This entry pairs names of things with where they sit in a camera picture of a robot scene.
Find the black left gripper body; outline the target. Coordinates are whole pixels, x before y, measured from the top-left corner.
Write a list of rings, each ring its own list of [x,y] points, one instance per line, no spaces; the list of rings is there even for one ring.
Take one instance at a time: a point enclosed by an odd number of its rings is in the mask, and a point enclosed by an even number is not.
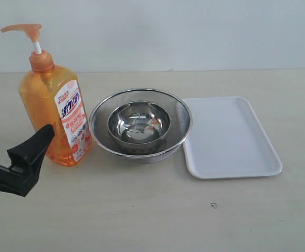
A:
[[[0,192],[25,197],[37,184],[40,176],[41,162],[32,164],[0,165]]]

